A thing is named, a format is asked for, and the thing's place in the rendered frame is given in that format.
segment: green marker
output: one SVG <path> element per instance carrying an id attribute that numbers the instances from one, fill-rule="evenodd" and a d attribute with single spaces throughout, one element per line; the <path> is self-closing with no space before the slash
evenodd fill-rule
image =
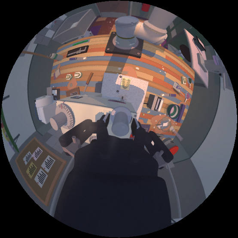
<path id="1" fill-rule="evenodd" d="M 88 41 L 88 40 L 84 40 L 84 41 L 78 42 L 78 43 L 76 43 L 76 44 L 73 44 L 73 46 L 78 45 L 78 44 L 81 44 L 81 43 L 84 43 L 84 42 L 87 42 L 87 41 Z"/>

